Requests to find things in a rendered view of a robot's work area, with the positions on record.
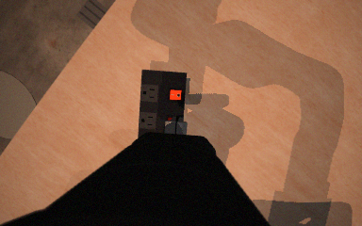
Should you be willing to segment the black power strip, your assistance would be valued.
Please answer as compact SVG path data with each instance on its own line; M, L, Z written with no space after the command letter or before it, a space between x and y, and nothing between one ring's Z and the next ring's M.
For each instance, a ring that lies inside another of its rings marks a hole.
M165 121L184 118L187 73L142 70L138 138L165 133Z

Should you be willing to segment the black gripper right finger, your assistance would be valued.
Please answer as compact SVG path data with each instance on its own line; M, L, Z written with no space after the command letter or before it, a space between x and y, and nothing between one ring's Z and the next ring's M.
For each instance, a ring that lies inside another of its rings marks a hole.
M187 126L188 123L183 121L182 117L177 118L177 125L176 125L176 134L178 135L186 135L187 134Z

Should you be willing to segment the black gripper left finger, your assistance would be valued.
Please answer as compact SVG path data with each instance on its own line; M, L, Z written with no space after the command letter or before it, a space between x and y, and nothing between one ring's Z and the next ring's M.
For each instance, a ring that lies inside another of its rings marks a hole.
M176 134L177 117L172 117L170 121L165 121L165 133Z

